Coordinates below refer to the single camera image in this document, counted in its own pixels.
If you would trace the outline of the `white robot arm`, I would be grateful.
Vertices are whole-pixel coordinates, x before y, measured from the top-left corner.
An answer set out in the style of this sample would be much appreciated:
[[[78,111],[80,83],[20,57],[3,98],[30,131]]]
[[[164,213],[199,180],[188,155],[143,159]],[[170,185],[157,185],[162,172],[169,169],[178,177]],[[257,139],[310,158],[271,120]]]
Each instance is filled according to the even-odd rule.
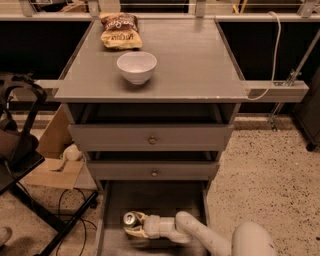
[[[125,232],[134,237],[167,238],[180,244],[195,238],[214,256],[278,256],[270,234],[254,222],[240,224],[231,241],[186,211],[180,211],[174,217],[130,211],[123,216],[123,223]]]

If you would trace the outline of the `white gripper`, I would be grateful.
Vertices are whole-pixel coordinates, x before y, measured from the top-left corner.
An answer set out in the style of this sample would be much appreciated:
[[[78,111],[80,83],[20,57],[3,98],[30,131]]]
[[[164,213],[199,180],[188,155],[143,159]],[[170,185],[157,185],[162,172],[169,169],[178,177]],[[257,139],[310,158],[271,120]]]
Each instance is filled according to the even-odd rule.
[[[160,237],[160,219],[158,215],[147,215],[143,212],[135,211],[134,212],[138,222],[143,224],[143,229],[141,227],[135,228],[125,228],[125,232],[128,235],[146,238],[149,239],[158,239]]]

